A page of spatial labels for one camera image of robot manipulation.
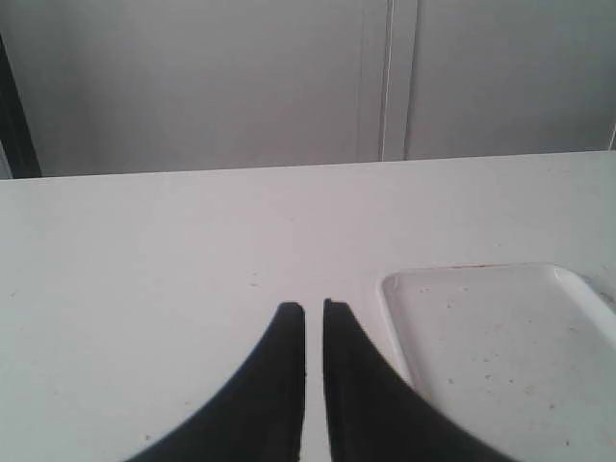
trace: white tray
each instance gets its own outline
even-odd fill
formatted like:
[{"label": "white tray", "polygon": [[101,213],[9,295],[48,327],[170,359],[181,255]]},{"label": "white tray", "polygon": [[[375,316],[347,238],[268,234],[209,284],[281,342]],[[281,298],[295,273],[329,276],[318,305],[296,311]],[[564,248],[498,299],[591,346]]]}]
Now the white tray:
[{"label": "white tray", "polygon": [[616,317],[552,265],[397,272],[382,295],[412,386],[521,461],[616,460]]}]

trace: white table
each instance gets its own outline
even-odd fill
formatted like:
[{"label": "white table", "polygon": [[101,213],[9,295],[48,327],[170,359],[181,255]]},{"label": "white table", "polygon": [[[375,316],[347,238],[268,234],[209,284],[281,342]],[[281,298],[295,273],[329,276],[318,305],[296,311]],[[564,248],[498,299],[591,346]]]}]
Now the white table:
[{"label": "white table", "polygon": [[0,460],[117,462],[307,321],[302,460],[327,461],[322,301],[398,367],[407,268],[554,262],[616,295],[616,153],[0,182]]}]

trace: white surface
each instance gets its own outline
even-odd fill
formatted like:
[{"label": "white surface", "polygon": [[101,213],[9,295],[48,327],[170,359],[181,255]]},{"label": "white surface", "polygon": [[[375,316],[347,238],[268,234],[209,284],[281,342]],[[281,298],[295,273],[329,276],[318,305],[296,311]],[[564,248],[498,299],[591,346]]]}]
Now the white surface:
[{"label": "white surface", "polygon": [[616,458],[616,316],[552,265],[394,273],[383,294],[414,387],[520,461]]},{"label": "white surface", "polygon": [[377,285],[401,268],[554,262],[615,296],[615,176],[603,152],[1,182],[0,459],[135,452],[292,299],[307,310],[302,460],[328,461],[324,298],[399,367]]},{"label": "white surface", "polygon": [[0,29],[43,174],[263,167],[377,160],[386,12],[3,0]]},{"label": "white surface", "polygon": [[407,158],[607,149],[613,0],[420,4]]}]

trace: cabinet door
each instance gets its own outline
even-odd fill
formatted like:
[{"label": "cabinet door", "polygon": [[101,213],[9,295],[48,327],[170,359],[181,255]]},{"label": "cabinet door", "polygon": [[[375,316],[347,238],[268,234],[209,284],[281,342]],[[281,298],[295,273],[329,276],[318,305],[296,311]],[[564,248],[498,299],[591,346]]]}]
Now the cabinet door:
[{"label": "cabinet door", "polygon": [[615,17],[613,0],[421,2],[406,158],[607,149]]},{"label": "cabinet door", "polygon": [[387,2],[4,0],[46,175],[377,160]]}]

